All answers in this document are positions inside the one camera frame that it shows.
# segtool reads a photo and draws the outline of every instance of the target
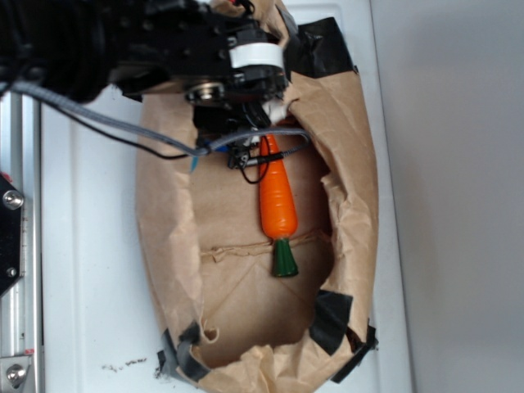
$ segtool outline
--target black tape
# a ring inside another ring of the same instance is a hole
[[[355,70],[335,18],[296,26],[288,12],[279,11],[290,35],[284,53],[289,80],[291,71],[310,78],[322,78]]]
[[[340,293],[320,291],[314,305],[314,321],[309,335],[329,355],[337,352],[346,336],[353,298]]]
[[[195,382],[205,377],[210,370],[196,360],[191,352],[191,347],[198,344],[200,340],[200,327],[198,323],[193,323],[180,336],[178,348],[174,348],[173,340],[166,330],[162,335],[164,350],[158,354],[160,370],[163,374],[180,379],[177,368],[180,368],[184,375]]]
[[[372,326],[368,326],[368,336],[366,337],[366,342],[360,342],[357,349],[355,350],[351,360],[331,379],[335,383],[341,383],[344,378],[346,378],[355,367],[357,367],[364,356],[370,351],[374,350],[378,345],[378,340],[376,337],[377,329]]]

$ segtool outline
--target paper bag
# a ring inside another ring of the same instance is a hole
[[[264,12],[263,26],[283,31],[282,45],[295,45],[287,63],[302,70],[297,59],[308,51],[308,28],[294,26],[281,3],[255,7]],[[284,160],[299,218],[291,239],[298,276],[271,274],[258,187],[229,169],[226,155],[201,158],[192,171],[191,159],[138,153],[138,227],[163,334],[162,372],[205,391],[312,392],[333,376],[340,381],[374,345],[373,141],[358,74],[350,60],[332,72],[324,55],[309,57],[320,77],[290,74],[287,94],[293,121],[313,139]],[[187,144],[197,138],[192,108],[180,95],[146,97],[142,123]],[[298,142],[278,139],[282,150]]]

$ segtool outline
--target white surface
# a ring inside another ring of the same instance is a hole
[[[381,188],[372,323],[380,350],[321,393],[411,391],[395,215],[373,29],[365,1],[287,2],[297,21],[335,16],[363,79]],[[140,106],[108,89],[93,105],[135,123]],[[133,148],[46,111],[43,136],[46,388],[62,392],[194,391],[155,379],[161,349],[134,218]],[[139,364],[126,362],[145,359]]]
[[[417,391],[524,389],[524,2],[373,0]]]

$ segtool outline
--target wire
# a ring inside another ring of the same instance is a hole
[[[163,135],[161,133],[157,133],[155,131],[152,131],[150,129],[145,129],[143,127],[140,127],[138,125],[129,124],[124,121],[112,119],[111,117],[104,116],[101,114],[98,114],[96,112],[93,112],[89,110],[88,108],[85,108],[78,104],[77,102],[74,102],[70,100],[67,97],[63,97],[60,94],[57,94],[55,92],[52,92],[46,88],[41,88],[39,86],[29,84],[27,82],[16,82],[12,85],[11,88],[12,91],[15,93],[24,94],[27,96],[31,96],[32,98],[39,100],[41,102],[44,102],[50,106],[57,106],[61,108],[62,110],[69,111],[70,113],[84,117],[86,119],[89,119],[91,121],[94,121],[96,123],[104,124],[109,127],[114,127],[116,129],[122,129],[126,132],[132,133],[134,135],[139,135],[145,138],[150,138],[152,140],[162,142],[166,145],[176,147],[183,153],[194,156],[194,157],[201,157],[201,156],[207,156],[212,151],[215,151],[221,147],[224,147],[228,145],[229,143],[236,142],[238,140],[250,138],[250,137],[256,137],[256,136],[264,136],[267,133],[272,133],[274,135],[300,135],[303,137],[307,144],[310,142],[310,137],[306,131],[303,129],[251,129],[251,130],[242,130],[236,133],[230,133],[222,138],[219,138],[209,145],[205,147],[198,147],[198,148],[192,148],[189,147],[180,141],[177,141],[176,139],[172,139],[166,135]],[[290,151],[287,151],[286,154],[289,155],[293,152],[297,151],[297,149],[290,149]]]
[[[235,6],[243,6],[246,11],[242,14],[242,17],[251,16],[255,13],[255,4],[250,0],[229,0]]]
[[[79,117],[77,117],[75,115],[72,115],[71,113],[62,110],[61,108],[59,108],[57,106],[51,106],[51,108],[53,108],[54,110],[62,113],[64,116],[69,117],[73,121],[76,121],[77,123],[83,125],[87,129],[90,129],[90,130],[94,131],[95,133],[99,133],[100,135],[102,135],[102,136],[104,136],[106,138],[112,139],[113,141],[121,142],[123,144],[129,145],[129,146],[132,146],[132,147],[136,147],[137,149],[144,150],[144,151],[146,151],[146,152],[148,152],[148,153],[150,153],[150,154],[152,154],[154,156],[157,156],[157,157],[161,158],[162,160],[178,160],[178,159],[181,159],[181,158],[188,157],[187,154],[179,154],[179,155],[176,155],[176,156],[165,156],[162,153],[159,153],[158,151],[153,150],[150,147],[144,146],[144,145],[142,145],[140,143],[129,141],[128,139],[120,138],[120,137],[117,137],[116,135],[112,135],[110,133],[107,133],[106,131],[103,131],[103,130],[99,129],[98,127],[95,127],[94,125],[92,125],[92,124],[90,124],[90,123],[88,123],[86,121],[83,121]]]
[[[9,83],[4,82],[0,84],[0,98],[2,98],[3,95],[9,91],[9,88],[11,87],[12,84],[13,82],[9,82]]]
[[[267,147],[268,147],[268,150],[269,150],[269,141],[266,137],[262,137],[262,139],[264,139],[265,143],[267,144]],[[235,156],[233,153],[230,152],[230,156],[235,160],[235,164],[237,165],[237,167],[239,168],[240,172],[242,173],[242,176],[244,177],[244,179],[249,183],[249,184],[259,184],[262,180],[264,180],[265,178],[265,175],[268,174],[268,170],[269,170],[269,165],[266,164],[265,168],[264,168],[264,172],[262,173],[262,175],[260,175],[260,177],[256,180],[251,180],[250,178],[247,177],[247,174],[246,174],[246,168],[244,168],[244,166],[242,165],[242,163],[240,162],[240,160],[238,159],[237,156]]]
[[[242,103],[242,112],[244,112],[244,115],[246,116],[247,122],[251,124],[251,127],[258,128],[258,126],[255,124],[253,120],[251,120],[251,117],[249,116],[249,113],[247,113],[246,109],[246,103]]]
[[[250,158],[247,161],[247,165],[262,165],[262,164],[268,164],[269,162],[273,162],[276,160],[283,160],[284,158],[290,156],[291,154],[296,153],[297,151],[300,151],[302,149],[307,148],[311,144],[311,140],[306,140],[305,143],[302,143],[301,145],[296,145],[292,147],[291,149],[280,151],[278,153],[269,154],[267,156],[257,156]]]

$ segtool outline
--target orange carrot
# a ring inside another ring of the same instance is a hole
[[[260,142],[260,155],[278,153],[278,145],[273,135],[267,135],[267,142]],[[291,277],[298,274],[289,237],[298,227],[295,202],[287,180],[283,160],[272,161],[260,166],[260,216],[264,233],[274,240],[275,263],[273,274],[277,277]]]

